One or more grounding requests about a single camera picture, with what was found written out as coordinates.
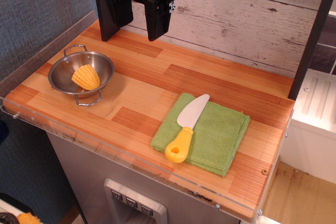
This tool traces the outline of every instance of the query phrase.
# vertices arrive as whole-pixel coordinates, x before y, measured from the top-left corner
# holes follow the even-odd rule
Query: green towel
[[[194,96],[182,93],[166,117],[153,141],[152,148],[163,152],[181,131],[177,117]],[[185,162],[225,176],[247,129],[250,117],[241,112],[208,102],[199,117]]]

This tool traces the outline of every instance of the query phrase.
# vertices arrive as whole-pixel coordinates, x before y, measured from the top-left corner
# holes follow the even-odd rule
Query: white plastic knife
[[[179,114],[177,123],[183,127],[174,141],[165,150],[165,156],[173,163],[185,161],[189,153],[191,138],[194,134],[193,128],[202,114],[210,95],[204,94],[189,103]]]

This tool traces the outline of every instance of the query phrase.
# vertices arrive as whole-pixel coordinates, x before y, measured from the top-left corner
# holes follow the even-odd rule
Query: yellow knife handle
[[[182,163],[188,156],[191,138],[194,132],[189,127],[183,127],[174,141],[165,150],[168,160],[173,163]]]

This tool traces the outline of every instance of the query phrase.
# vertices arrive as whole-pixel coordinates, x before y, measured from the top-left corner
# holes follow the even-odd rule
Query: wooden countertop
[[[48,72],[57,53],[4,100],[12,113],[74,143],[183,190],[207,204],[251,221],[259,210],[293,100],[292,79],[202,54],[124,30],[109,41],[95,22],[73,44],[111,58],[112,80],[103,99],[78,106],[73,95],[51,88]],[[82,49],[72,48],[68,53]],[[222,178],[186,163],[173,164],[150,143],[181,95],[204,93],[210,101],[251,117],[233,163]],[[80,101],[91,102],[93,97]]]

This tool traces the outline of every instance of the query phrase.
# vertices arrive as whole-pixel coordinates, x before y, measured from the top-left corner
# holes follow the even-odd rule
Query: corn cob
[[[41,221],[34,215],[29,213],[23,213],[18,215],[17,220],[20,224],[40,224]]]
[[[97,72],[91,65],[83,65],[72,75],[72,81],[86,90],[93,90],[99,87],[100,80]]]

